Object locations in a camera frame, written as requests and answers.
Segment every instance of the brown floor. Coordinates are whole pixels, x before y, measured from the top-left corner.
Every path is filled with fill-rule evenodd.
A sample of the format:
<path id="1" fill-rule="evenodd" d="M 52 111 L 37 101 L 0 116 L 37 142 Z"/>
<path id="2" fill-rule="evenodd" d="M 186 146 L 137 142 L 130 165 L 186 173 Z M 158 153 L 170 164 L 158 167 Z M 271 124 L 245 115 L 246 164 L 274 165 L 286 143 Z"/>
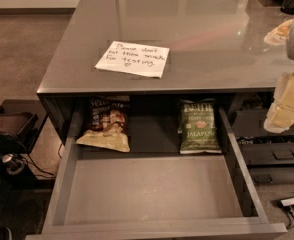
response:
<path id="1" fill-rule="evenodd" d="M 38 85 L 70 17 L 67 14 L 0 15 L 0 104 L 4 99 L 37 99 Z M 31 156 L 40 168 L 56 174 L 60 144 L 47 121 Z M 269 220 L 288 224 L 288 216 L 275 207 L 274 201 L 294 196 L 294 184 L 258 186 L 257 190 Z M 40 233 L 50 195 L 50 189 L 12 191 L 0 214 L 0 227 L 10 227 L 14 240 Z M 294 228 L 277 239 L 294 240 Z"/>

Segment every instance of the green chip bag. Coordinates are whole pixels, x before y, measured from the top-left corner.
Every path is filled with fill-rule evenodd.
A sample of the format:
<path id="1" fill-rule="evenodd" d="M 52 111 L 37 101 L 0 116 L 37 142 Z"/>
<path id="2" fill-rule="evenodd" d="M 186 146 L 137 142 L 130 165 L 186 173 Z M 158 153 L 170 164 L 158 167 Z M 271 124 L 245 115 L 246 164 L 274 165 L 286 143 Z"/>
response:
<path id="1" fill-rule="evenodd" d="M 181 101 L 179 129 L 181 154 L 221 153 L 215 126 L 214 100 Z"/>

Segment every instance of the white paper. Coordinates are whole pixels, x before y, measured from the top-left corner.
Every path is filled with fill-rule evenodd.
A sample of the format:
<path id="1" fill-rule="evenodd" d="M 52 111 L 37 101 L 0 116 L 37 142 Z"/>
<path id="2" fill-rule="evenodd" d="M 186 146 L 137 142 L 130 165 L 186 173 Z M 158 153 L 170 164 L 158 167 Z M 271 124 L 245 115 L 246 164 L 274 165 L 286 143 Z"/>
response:
<path id="1" fill-rule="evenodd" d="M 114 41 L 97 69 L 161 78 L 169 48 Z"/>

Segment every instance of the black shoe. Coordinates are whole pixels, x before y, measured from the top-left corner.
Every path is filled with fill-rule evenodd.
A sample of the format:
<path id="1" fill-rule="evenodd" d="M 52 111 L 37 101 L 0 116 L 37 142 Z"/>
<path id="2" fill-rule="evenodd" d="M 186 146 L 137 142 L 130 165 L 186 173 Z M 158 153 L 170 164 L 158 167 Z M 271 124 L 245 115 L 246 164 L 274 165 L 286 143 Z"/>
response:
<path id="1" fill-rule="evenodd" d="M 11 231 L 9 228 L 0 229 L 0 240 L 12 240 Z"/>

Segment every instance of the drawer handle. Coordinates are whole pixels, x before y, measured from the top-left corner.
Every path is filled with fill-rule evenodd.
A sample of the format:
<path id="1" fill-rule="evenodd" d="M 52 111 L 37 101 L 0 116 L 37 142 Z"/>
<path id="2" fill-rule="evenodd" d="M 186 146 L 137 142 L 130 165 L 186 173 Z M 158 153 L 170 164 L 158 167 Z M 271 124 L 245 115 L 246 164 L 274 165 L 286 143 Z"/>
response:
<path id="1" fill-rule="evenodd" d="M 273 183 L 273 179 L 269 174 L 265 175 L 257 175 L 253 177 L 255 183 L 263 183 L 263 184 L 271 184 Z"/>
<path id="2" fill-rule="evenodd" d="M 292 150 L 289 150 L 289 152 L 286 153 L 276 153 L 276 152 L 272 152 L 273 156 L 276 160 L 278 161 L 283 161 L 283 160 L 294 160 L 294 152 Z"/>

